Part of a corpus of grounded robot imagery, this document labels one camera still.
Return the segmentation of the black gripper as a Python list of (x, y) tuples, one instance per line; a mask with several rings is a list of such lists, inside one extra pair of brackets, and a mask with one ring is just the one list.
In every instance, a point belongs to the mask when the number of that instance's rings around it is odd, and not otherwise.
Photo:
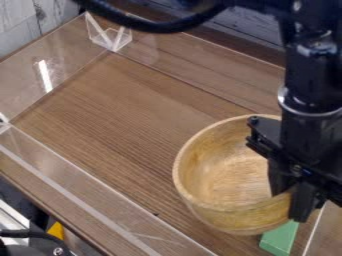
[(267, 160), (271, 195), (292, 192), (288, 218), (304, 223), (326, 202), (342, 207), (342, 104), (278, 93), (282, 117), (247, 119), (246, 145)]

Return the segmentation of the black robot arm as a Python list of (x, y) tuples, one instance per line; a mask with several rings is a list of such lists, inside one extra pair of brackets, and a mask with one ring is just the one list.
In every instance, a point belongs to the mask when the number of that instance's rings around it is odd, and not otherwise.
[(247, 146), (268, 161), (271, 192), (292, 189), (288, 218), (342, 207), (342, 0), (178, 0), (203, 23), (243, 7), (275, 17), (286, 53), (282, 118), (251, 117)]

